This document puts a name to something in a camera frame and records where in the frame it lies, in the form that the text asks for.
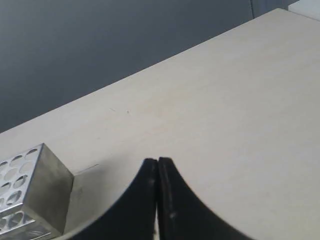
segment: wooden table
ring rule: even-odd
[[[0,134],[0,158],[45,142],[77,174],[69,231],[169,156],[240,231],[317,239],[319,77],[320,22],[277,9]]]

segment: metal block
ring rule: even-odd
[[[0,240],[64,233],[74,176],[41,144],[0,162]]]

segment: gray background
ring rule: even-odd
[[[285,0],[2,0],[0,132],[287,6]]]

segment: gray wall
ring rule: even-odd
[[[252,18],[250,0],[2,0],[0,132]]]

